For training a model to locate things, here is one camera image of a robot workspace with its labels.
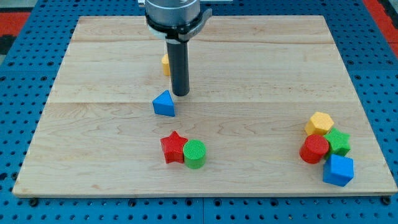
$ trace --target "plastic block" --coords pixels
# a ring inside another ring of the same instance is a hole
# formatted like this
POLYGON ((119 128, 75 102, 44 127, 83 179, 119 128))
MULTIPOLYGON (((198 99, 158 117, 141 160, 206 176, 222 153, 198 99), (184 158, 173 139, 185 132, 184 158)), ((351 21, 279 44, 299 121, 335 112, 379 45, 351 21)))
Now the plastic block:
POLYGON ((160 139, 167 164, 170 162, 184 163, 183 147, 187 141, 188 139, 181 137, 176 131, 173 131, 169 137, 160 139))
POLYGON ((206 146, 197 139, 189 140, 183 149, 185 165, 191 169, 199 169, 206 162, 206 146))
POLYGON ((323 181, 344 187, 354 178, 354 160, 332 154, 323 165, 323 181))
POLYGON ((164 91, 160 96, 153 100, 155 114, 165 116, 175 116, 174 103, 172 96, 168 90, 164 91))
POLYGON ((315 112, 304 130, 307 135, 319 134, 325 135, 335 123, 327 113, 315 112))
POLYGON ((326 134, 325 139, 329 142, 329 152, 325 155, 325 159, 328 159, 331 154, 345 156, 351 149, 348 142, 349 134, 342 133, 336 128, 326 134))
POLYGON ((162 67, 163 67, 163 74, 165 76, 170 76, 170 65, 169 65, 169 55, 165 54, 162 57, 162 67))
POLYGON ((328 141, 323 136, 312 134, 305 139, 300 149, 300 156, 305 162, 316 164, 328 151, 328 141))

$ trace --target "blue triangular prism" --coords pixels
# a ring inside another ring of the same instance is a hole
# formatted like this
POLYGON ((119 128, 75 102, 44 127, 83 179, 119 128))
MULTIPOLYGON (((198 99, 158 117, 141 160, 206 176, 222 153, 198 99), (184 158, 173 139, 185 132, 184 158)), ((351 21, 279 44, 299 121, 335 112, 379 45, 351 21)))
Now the blue triangular prism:
POLYGON ((154 99, 152 104, 154 105, 155 114, 175 116, 174 103, 168 90, 164 91, 154 99))

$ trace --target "blue cube block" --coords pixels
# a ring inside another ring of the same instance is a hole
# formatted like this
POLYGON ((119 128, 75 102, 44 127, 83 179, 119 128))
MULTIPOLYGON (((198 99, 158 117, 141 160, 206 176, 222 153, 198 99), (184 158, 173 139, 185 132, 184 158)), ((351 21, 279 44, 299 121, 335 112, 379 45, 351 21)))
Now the blue cube block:
POLYGON ((323 165, 323 181, 344 187, 354 178, 354 160, 332 154, 323 165))
POLYGON ((154 99, 152 104, 154 105, 155 114, 175 116, 174 103, 168 90, 164 91, 154 99))

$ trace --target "red cylinder block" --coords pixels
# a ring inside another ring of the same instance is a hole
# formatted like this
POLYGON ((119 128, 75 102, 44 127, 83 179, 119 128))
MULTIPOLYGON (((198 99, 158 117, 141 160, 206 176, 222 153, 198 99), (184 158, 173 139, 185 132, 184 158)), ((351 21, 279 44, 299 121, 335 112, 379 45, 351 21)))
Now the red cylinder block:
POLYGON ((305 139, 300 149, 300 156, 305 162, 316 164, 328 151, 328 141, 321 135, 312 134, 305 139))

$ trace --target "yellow block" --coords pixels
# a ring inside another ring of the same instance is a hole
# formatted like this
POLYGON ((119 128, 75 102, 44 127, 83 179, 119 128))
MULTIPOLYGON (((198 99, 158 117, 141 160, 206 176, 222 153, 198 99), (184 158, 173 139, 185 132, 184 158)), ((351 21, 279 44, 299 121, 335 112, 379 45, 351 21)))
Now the yellow block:
POLYGON ((330 131, 334 124, 335 122, 333 122, 330 115, 327 113, 315 112, 305 126, 304 130, 307 135, 325 135, 328 131, 330 131))
POLYGON ((163 66, 163 74, 169 76, 170 75, 169 55, 165 54, 162 57, 162 66, 163 66))

